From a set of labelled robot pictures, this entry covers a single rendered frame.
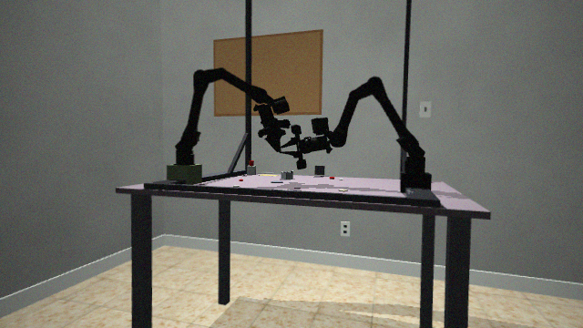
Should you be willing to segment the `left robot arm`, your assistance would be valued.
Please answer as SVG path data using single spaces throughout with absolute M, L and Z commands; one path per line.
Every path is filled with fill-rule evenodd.
M 401 146 L 401 149 L 408 152 L 409 157 L 406 157 L 406 161 L 404 162 L 404 171 L 410 174 L 425 174 L 425 151 L 419 147 L 418 140 L 400 119 L 385 92 L 383 81 L 379 77 L 371 77 L 366 83 L 350 92 L 340 122 L 333 132 L 329 131 L 328 118 L 312 119 L 312 131 L 317 136 L 313 138 L 315 150 L 326 149 L 326 153 L 329 154 L 332 151 L 330 143 L 335 148 L 340 148 L 345 145 L 353 112 L 360 99 L 372 95 L 369 91 L 379 100 L 384 112 L 393 124 L 399 137 L 396 141 Z M 365 92 L 368 93 L 365 94 Z M 319 135 L 324 136 L 318 137 Z

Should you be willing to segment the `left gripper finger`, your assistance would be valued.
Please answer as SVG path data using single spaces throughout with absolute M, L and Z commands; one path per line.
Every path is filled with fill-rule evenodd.
M 283 146 L 279 147 L 279 149 L 282 149 L 282 148 L 289 147 L 288 145 L 289 145 L 289 146 L 292 146 L 292 145 L 296 145 L 296 144 L 292 142 L 292 138 L 291 138 L 291 140 L 290 140 L 289 142 L 287 142 L 287 143 L 286 143 L 286 144 L 284 144 Z
M 295 157 L 295 152 L 296 152 L 296 151 L 283 151 L 283 152 L 280 152 L 280 153 L 282 153 L 282 154 L 288 154 L 288 155 L 292 155 L 294 158 L 296 158 L 296 157 Z

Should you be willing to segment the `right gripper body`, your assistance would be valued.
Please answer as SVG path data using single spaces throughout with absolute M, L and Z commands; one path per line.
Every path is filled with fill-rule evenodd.
M 278 130 L 279 128 L 272 127 L 272 118 L 274 118 L 274 116 L 268 116 L 268 117 L 261 119 L 261 124 L 266 129 L 263 128 L 263 129 L 259 130 L 259 132 L 258 132 L 259 138 L 262 138 L 265 135 L 267 135 L 267 137 L 272 136 L 274 134 L 286 135 L 286 132 L 284 129 Z M 276 120 L 276 118 L 274 118 L 274 119 Z M 270 128 L 268 128 L 268 127 L 270 127 Z

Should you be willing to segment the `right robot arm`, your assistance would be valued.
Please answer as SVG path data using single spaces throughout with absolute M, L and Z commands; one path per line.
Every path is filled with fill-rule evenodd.
M 199 72 L 200 71 L 200 72 Z M 198 72 L 198 73 L 197 73 Z M 259 111 L 260 117 L 265 118 L 268 116 L 273 116 L 273 113 L 277 113 L 277 115 L 290 111 L 289 104 L 285 97 L 280 97 L 273 99 L 269 95 L 265 89 L 256 87 L 253 85 L 248 84 L 247 82 L 243 81 L 242 79 L 234 76 L 232 73 L 225 70 L 225 68 L 220 67 L 216 69 L 208 69 L 202 71 L 197 70 L 193 75 L 193 86 L 194 86 L 194 93 L 193 99 L 191 103 L 190 113 L 189 113 L 189 121 L 188 125 L 186 126 L 181 141 L 175 146 L 176 147 L 176 164 L 174 165 L 196 165 L 194 164 L 194 154 L 193 154 L 193 147 L 194 143 L 197 145 L 199 141 L 200 132 L 198 132 L 198 123 L 200 114 L 199 106 L 201 105 L 201 97 L 203 95 L 203 90 L 205 89 L 205 85 L 207 84 L 207 80 L 209 77 L 219 77 L 213 78 L 210 80 L 210 83 L 215 82 L 217 80 L 223 79 L 228 83 L 232 83 L 233 86 L 240 89 L 243 92 L 247 92 L 246 94 L 251 97 L 255 102 L 262 104 L 269 104 L 269 105 L 256 105 L 253 111 Z M 258 102 L 260 101 L 260 102 Z M 263 101 L 263 102 L 262 102 Z M 268 102 L 272 101 L 272 102 Z M 272 107 L 273 106 L 273 107 Z M 271 107 L 273 111 L 271 110 Z M 287 122 L 288 119 L 284 120 L 276 120 L 272 118 L 272 127 L 279 128 L 279 127 L 287 127 L 290 128 L 290 121 Z M 197 130 L 196 130 L 197 124 Z M 280 130 L 279 128 L 278 130 Z M 199 134 L 199 135 L 198 135 Z M 191 148 L 189 150 L 189 147 Z

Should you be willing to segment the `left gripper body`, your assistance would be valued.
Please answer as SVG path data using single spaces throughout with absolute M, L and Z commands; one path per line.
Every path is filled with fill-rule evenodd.
M 301 131 L 301 126 L 299 125 L 291 125 L 291 133 L 295 134 L 295 137 L 292 138 L 292 142 L 296 144 L 297 146 L 297 151 L 295 152 L 295 157 L 299 158 L 299 160 L 296 162 L 297 164 L 297 169 L 306 169 L 306 159 L 303 159 L 302 157 L 302 153 L 307 153 L 307 152 L 313 152 L 316 151 L 313 145 L 313 138 L 307 138 L 307 139 L 300 139 L 300 134 L 302 133 Z M 299 144 L 298 144 L 299 142 Z M 300 148 L 301 148 L 301 152 L 300 152 Z M 298 150 L 299 148 L 299 150 Z M 301 160 L 303 159 L 303 160 Z

